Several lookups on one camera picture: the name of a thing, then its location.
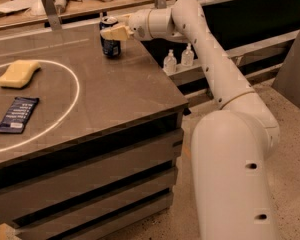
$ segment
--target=bottle on workbench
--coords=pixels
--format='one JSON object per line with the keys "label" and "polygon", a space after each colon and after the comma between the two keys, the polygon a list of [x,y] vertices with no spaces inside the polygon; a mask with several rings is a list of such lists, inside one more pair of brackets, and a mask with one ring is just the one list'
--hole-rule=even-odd
{"label": "bottle on workbench", "polygon": [[164,58],[163,70],[166,73],[174,73],[177,71],[177,59],[173,55],[173,50],[169,50],[169,54]]}
{"label": "bottle on workbench", "polygon": [[191,44],[181,54],[181,65],[191,67],[193,65],[194,52],[191,50]]}

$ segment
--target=dark blue package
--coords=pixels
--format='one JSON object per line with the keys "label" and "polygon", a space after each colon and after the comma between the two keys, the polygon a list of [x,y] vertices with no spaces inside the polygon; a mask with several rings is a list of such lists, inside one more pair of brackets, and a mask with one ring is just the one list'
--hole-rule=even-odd
{"label": "dark blue package", "polygon": [[22,133],[39,98],[16,97],[0,123],[2,133]]}

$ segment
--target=robotic arm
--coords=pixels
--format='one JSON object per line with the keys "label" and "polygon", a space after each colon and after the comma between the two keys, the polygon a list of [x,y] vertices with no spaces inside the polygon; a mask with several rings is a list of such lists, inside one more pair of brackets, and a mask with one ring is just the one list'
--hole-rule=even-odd
{"label": "robotic arm", "polygon": [[104,38],[165,38],[191,42],[219,111],[201,119],[191,142],[201,239],[280,239],[264,159],[279,142],[279,125],[211,34],[196,0],[138,11],[129,27],[105,29]]}

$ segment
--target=floor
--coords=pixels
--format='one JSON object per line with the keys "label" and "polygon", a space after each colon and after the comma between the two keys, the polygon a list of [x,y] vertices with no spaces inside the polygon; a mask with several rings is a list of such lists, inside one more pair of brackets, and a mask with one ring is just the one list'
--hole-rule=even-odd
{"label": "floor", "polygon": [[[272,80],[254,86],[277,118],[281,142],[266,161],[268,181],[282,240],[300,240],[300,109],[271,88]],[[182,128],[185,132],[179,175],[170,209],[119,230],[102,240],[197,240],[196,203],[191,172],[191,133],[204,115],[216,109],[213,101],[191,107]]]}

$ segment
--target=white circle line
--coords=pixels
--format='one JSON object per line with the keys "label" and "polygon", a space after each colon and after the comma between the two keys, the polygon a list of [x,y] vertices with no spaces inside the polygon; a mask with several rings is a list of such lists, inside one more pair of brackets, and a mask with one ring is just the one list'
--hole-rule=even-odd
{"label": "white circle line", "polygon": [[[75,73],[70,68],[68,68],[67,66],[62,65],[62,64],[60,64],[58,62],[54,62],[54,61],[50,61],[50,60],[36,60],[36,61],[54,64],[54,65],[60,66],[60,67],[62,67],[64,69],[66,69],[67,71],[69,71],[69,73],[73,76],[73,78],[76,81],[77,92],[76,92],[75,98],[74,98],[72,104],[70,105],[70,107],[68,108],[68,110],[53,125],[51,125],[49,128],[47,128],[43,132],[35,135],[34,137],[32,137],[32,138],[30,138],[30,139],[28,139],[26,141],[20,142],[18,144],[12,145],[12,146],[7,147],[7,148],[2,148],[2,149],[0,149],[0,152],[7,151],[7,150],[10,150],[10,149],[17,148],[17,147],[20,147],[22,145],[25,145],[25,144],[27,144],[27,143],[35,140],[35,139],[38,139],[39,137],[41,137],[42,135],[46,134],[47,132],[51,131],[53,128],[55,128],[71,112],[71,110],[73,109],[73,107],[75,106],[75,104],[78,101],[79,94],[80,94],[80,84],[79,84],[79,80],[78,80],[77,76],[75,75]],[[5,66],[10,65],[10,64],[11,63],[0,65],[0,68],[1,67],[5,67]]]}

